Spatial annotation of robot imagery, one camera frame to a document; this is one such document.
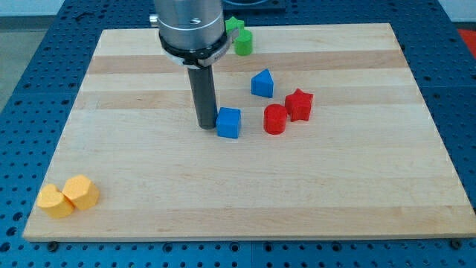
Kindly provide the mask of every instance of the wooden table surface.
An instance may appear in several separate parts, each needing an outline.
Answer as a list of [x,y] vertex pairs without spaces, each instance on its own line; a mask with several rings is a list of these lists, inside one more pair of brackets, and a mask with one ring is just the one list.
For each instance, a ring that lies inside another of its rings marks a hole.
[[[186,71],[156,29],[104,31],[44,183],[89,176],[88,211],[36,206],[31,241],[336,240],[476,235],[476,216],[389,24],[250,28],[254,53],[213,66],[237,140],[197,126]],[[250,94],[269,68],[274,98]],[[309,121],[263,110],[297,87]]]

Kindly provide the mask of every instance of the yellow hexagonal block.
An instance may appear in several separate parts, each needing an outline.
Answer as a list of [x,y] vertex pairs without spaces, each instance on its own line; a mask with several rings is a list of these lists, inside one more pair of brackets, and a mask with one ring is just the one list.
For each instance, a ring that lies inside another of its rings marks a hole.
[[84,175],[68,179],[62,192],[79,210],[95,206],[99,198],[99,189]]
[[36,205],[52,218],[66,217],[74,210],[73,204],[53,184],[43,187],[36,198]]

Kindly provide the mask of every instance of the blue metal table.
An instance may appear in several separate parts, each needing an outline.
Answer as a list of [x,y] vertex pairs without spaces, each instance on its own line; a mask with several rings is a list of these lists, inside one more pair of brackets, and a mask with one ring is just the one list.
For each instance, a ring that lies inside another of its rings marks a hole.
[[[150,0],[65,1],[0,115],[0,267],[476,267],[476,239],[60,243],[57,250],[23,240],[101,31],[148,28],[154,12]],[[476,62],[438,1],[287,0],[285,11],[231,15],[250,26],[391,23],[476,205]]]

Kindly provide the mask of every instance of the blue cube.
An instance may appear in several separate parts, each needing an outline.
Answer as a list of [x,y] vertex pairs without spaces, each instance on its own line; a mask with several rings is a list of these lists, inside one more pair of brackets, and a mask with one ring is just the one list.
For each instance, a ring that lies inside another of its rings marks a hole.
[[261,71],[251,78],[251,93],[253,95],[272,98],[273,97],[273,77],[268,69]]
[[216,119],[216,133],[220,137],[238,138],[241,129],[241,111],[233,108],[220,108]]

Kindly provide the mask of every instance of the green block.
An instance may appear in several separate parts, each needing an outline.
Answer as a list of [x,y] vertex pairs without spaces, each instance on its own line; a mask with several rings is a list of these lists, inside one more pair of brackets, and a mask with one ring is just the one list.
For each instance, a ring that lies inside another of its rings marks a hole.
[[240,31],[245,28],[245,21],[239,20],[235,17],[225,20],[225,29],[228,34],[234,28],[238,28]]
[[235,53],[240,56],[248,56],[253,52],[253,34],[248,30],[239,31],[235,39]]

